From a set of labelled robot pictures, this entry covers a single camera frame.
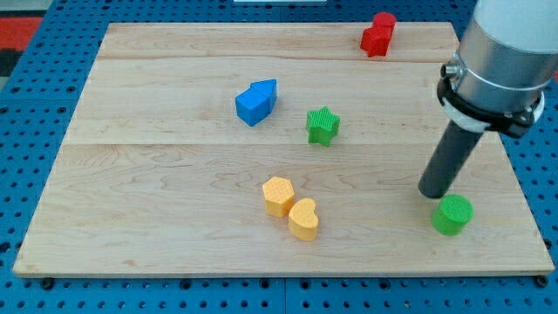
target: blue pegboard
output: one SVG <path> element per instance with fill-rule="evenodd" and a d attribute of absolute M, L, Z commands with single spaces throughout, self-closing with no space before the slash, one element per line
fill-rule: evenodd
<path fill-rule="evenodd" d="M 556 312 L 558 277 L 23 280 L 11 267 L 110 22 L 350 22 L 381 10 L 399 21 L 451 21 L 473 0 L 234 6 L 229 0 L 56 0 L 0 93 L 0 312 Z M 502 136 L 554 261 L 558 260 L 558 85 L 540 122 Z"/>

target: green block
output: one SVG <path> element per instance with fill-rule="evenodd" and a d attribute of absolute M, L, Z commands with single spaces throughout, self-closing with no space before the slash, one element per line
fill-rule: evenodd
<path fill-rule="evenodd" d="M 331 139 L 339 131 L 340 121 L 339 116 L 333 114 L 327 106 L 320 110 L 308 111 L 306 119 L 308 142 L 329 147 Z"/>
<path fill-rule="evenodd" d="M 432 215 L 434 228 L 446 236 L 455 236 L 473 218 L 473 205 L 461 195 L 446 195 Z"/>

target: orange hexagon block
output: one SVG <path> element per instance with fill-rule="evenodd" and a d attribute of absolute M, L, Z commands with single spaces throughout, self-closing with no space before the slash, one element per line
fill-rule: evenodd
<path fill-rule="evenodd" d="M 265 211 L 275 217 L 284 217 L 295 203 L 295 190 L 289 179 L 273 177 L 263 183 Z"/>
<path fill-rule="evenodd" d="M 290 233 L 304 241 L 313 241 L 317 235 L 319 221 L 314 211 L 316 202 L 310 198 L 301 199 L 290 210 Z"/>

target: green star-shaped block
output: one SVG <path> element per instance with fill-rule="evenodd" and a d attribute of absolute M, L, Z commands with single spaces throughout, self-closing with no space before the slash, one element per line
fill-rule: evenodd
<path fill-rule="evenodd" d="M 320 110 L 308 111 L 306 119 L 308 142 L 329 147 L 331 139 L 339 130 L 339 121 L 341 121 L 339 116 L 333 114 L 327 106 Z"/>

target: wooden table surface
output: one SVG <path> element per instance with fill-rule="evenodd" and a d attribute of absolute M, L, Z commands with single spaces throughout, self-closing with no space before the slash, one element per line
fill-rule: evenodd
<path fill-rule="evenodd" d="M 554 269 L 498 135 L 451 192 L 475 217 L 437 233 L 417 183 L 447 117 L 439 66 L 450 24 L 398 23 L 386 57 L 369 24 L 112 24 L 14 271 L 25 277 L 505 276 Z M 255 127 L 235 113 L 277 79 Z M 306 113 L 341 117 L 330 147 Z M 265 214 L 262 184 L 316 200 L 314 242 Z"/>

